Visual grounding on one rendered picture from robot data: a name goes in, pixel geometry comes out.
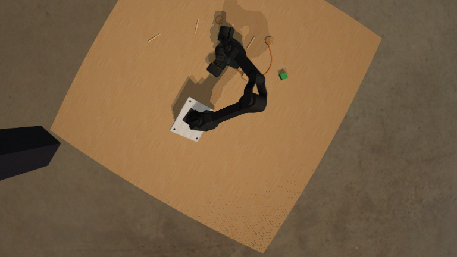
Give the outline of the green block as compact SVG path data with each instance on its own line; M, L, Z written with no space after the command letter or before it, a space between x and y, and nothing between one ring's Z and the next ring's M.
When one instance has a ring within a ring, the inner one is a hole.
M280 73L279 76L280 76L281 81L288 78L286 72Z

